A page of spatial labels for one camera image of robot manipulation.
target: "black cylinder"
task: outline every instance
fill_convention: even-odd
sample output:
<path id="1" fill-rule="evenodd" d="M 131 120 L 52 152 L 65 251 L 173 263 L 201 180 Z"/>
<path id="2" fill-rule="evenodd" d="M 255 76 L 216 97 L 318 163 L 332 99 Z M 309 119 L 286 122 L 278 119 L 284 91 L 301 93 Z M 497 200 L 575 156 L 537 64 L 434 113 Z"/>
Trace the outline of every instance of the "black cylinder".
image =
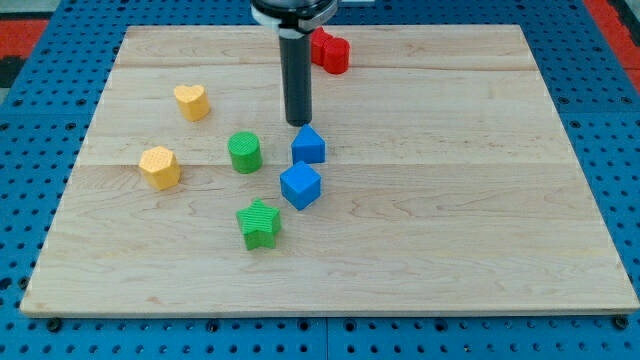
<path id="1" fill-rule="evenodd" d="M 311 39 L 280 37 L 280 65 L 287 122 L 302 126 L 311 122 Z"/>

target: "wooden cutting board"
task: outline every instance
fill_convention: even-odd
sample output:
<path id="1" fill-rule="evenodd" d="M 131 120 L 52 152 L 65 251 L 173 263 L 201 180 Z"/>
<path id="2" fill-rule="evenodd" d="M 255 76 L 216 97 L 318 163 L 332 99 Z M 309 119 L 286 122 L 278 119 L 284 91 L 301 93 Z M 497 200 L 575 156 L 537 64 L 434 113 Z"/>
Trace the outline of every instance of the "wooden cutting board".
<path id="1" fill-rule="evenodd" d="M 131 27 L 21 308 L 33 317 L 607 314 L 639 307 L 518 26 L 329 27 L 350 70 L 313 68 L 323 195 L 280 194 L 297 129 L 276 35 Z M 212 112 L 180 116 L 178 84 Z M 234 172 L 254 131 L 264 167 Z M 136 164 L 163 145 L 181 184 Z M 277 206 L 275 250 L 248 252 L 235 212 Z"/>

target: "green block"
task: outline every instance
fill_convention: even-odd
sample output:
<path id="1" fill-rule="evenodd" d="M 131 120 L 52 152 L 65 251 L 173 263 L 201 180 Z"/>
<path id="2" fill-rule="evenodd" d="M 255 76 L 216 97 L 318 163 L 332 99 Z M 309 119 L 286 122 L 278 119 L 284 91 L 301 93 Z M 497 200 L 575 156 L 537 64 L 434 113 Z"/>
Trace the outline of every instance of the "green block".
<path id="1" fill-rule="evenodd" d="M 280 209 L 266 206 L 255 199 L 251 206 L 236 213 L 247 250 L 257 247 L 276 247 L 276 234 L 280 231 Z"/>
<path id="2" fill-rule="evenodd" d="M 241 174 L 252 173 L 262 166 L 260 140 L 248 131 L 235 133 L 227 144 L 231 155 L 231 165 Z"/>

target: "yellow heart block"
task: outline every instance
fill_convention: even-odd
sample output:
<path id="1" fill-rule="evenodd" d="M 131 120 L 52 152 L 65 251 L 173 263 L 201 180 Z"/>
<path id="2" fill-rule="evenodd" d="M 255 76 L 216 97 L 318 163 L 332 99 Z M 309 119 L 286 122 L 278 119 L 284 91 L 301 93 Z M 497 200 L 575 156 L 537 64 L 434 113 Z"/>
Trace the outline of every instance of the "yellow heart block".
<path id="1" fill-rule="evenodd" d="M 202 85 L 178 85 L 173 89 L 173 94 L 182 116 L 189 121 L 201 120 L 211 111 L 207 90 Z"/>

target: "green cylinder block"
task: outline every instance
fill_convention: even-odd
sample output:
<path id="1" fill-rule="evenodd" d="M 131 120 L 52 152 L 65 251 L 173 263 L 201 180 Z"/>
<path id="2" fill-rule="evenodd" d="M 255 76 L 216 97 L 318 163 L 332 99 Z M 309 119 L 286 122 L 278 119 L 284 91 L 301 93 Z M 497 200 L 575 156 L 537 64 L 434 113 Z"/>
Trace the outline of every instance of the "green cylinder block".
<path id="1" fill-rule="evenodd" d="M 229 138 L 228 148 L 231 165 L 237 172 L 249 174 L 262 166 L 260 140 L 254 133 L 248 131 L 235 133 Z"/>

